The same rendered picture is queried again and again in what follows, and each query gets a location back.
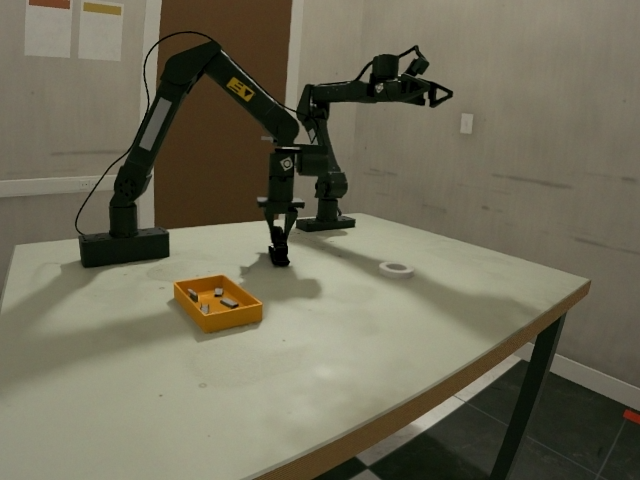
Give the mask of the orange tray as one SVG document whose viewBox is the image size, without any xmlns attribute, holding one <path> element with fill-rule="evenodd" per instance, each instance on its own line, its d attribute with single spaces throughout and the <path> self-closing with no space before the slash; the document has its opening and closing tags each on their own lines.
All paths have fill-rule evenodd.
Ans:
<svg viewBox="0 0 640 480">
<path fill-rule="evenodd" d="M 173 282 L 173 285 L 174 298 L 204 331 L 204 333 L 262 321 L 263 304 L 225 275 L 177 281 Z M 215 288 L 223 288 L 222 296 L 215 295 L 214 298 Z M 187 289 L 193 290 L 198 295 L 198 303 L 195 303 L 188 297 L 191 294 Z M 181 290 L 183 292 L 181 292 Z M 237 302 L 238 306 L 234 305 L 232 309 L 221 304 L 220 299 L 225 297 Z M 193 302 L 195 304 L 193 304 Z M 200 307 L 201 305 L 208 304 L 209 313 L 204 314 L 200 310 Z M 234 310 L 236 308 L 238 308 L 238 310 Z M 218 312 L 211 314 L 211 312 L 215 311 Z"/>
</svg>

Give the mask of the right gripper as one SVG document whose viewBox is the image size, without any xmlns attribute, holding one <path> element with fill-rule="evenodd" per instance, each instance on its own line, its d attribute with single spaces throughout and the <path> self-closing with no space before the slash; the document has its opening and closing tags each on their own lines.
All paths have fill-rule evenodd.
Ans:
<svg viewBox="0 0 640 480">
<path fill-rule="evenodd" d="M 290 230 L 298 217 L 296 208 L 305 208 L 305 202 L 301 198 L 293 198 L 293 191 L 294 176 L 285 177 L 285 181 L 280 181 L 280 177 L 269 175 L 267 197 L 257 197 L 258 208 L 263 207 L 271 243 L 274 238 L 274 214 L 285 214 L 284 235 L 287 242 Z"/>
</svg>

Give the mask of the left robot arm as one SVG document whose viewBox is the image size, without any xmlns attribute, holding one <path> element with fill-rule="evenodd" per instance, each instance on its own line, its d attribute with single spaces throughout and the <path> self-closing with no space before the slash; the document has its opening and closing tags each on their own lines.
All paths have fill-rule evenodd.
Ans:
<svg viewBox="0 0 640 480">
<path fill-rule="evenodd" d="M 337 216 L 337 199 L 341 199 L 346 194 L 348 183 L 345 173 L 341 172 L 338 166 L 328 135 L 326 120 L 329 119 L 330 103 L 359 102 L 374 104 L 378 101 L 394 102 L 388 97 L 387 86 L 392 80 L 397 79 L 398 69 L 399 56 L 381 54 L 373 57 L 369 82 L 350 81 L 336 85 L 305 85 L 296 111 L 309 115 L 317 121 L 319 125 L 318 133 L 312 144 L 326 145 L 328 147 L 329 166 L 326 177 L 318 177 L 317 179 L 319 187 L 315 193 L 315 198 L 319 199 L 316 218 L 296 219 L 297 224 L 316 227 L 356 222 L 354 218 Z M 318 103 L 311 104 L 311 101 L 318 101 Z M 301 121 L 302 126 L 305 127 L 311 142 L 315 136 L 317 124 L 305 115 L 296 113 L 296 116 Z"/>
</svg>

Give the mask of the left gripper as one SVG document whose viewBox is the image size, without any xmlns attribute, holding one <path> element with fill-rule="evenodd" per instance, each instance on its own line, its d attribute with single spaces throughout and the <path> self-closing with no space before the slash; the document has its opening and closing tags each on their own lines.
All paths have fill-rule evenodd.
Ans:
<svg viewBox="0 0 640 480">
<path fill-rule="evenodd" d="M 424 93 L 428 92 L 429 107 L 435 108 L 442 102 L 453 97 L 453 91 L 445 88 L 444 86 L 433 82 L 416 78 L 417 73 L 414 73 L 411 69 L 417 59 L 413 59 L 404 73 L 398 76 L 397 81 L 391 81 L 387 86 L 387 94 L 391 101 L 403 102 L 418 106 L 425 106 Z M 401 81 L 400 81 L 401 79 Z M 423 88 L 423 89 L 422 89 Z M 437 89 L 440 89 L 448 95 L 436 99 Z M 398 93 L 396 94 L 396 90 Z M 418 99 L 418 102 L 417 102 Z"/>
</svg>

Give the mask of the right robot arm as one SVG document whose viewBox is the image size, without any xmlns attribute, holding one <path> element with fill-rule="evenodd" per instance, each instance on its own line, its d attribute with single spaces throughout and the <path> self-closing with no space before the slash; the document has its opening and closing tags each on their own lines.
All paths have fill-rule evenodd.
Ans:
<svg viewBox="0 0 640 480">
<path fill-rule="evenodd" d="M 210 61 L 208 66 L 205 65 L 207 61 Z M 152 178 L 151 171 L 170 126 L 186 95 L 190 94 L 204 74 L 224 89 L 256 121 L 260 121 L 262 129 L 273 138 L 273 146 L 299 147 L 274 148 L 273 153 L 269 153 L 269 175 L 280 177 L 280 181 L 294 176 L 294 171 L 299 176 L 327 175 L 328 147 L 294 144 L 300 129 L 297 120 L 253 82 L 222 51 L 218 42 L 209 41 L 167 60 L 153 103 L 124 166 L 120 166 L 116 176 L 115 193 L 109 202 L 110 230 L 79 235 L 81 247 L 170 237 L 170 232 L 163 227 L 138 229 L 137 205 L 134 201 L 147 190 Z M 188 92 L 185 92 L 187 89 Z M 275 142 L 278 144 L 274 144 Z"/>
</svg>

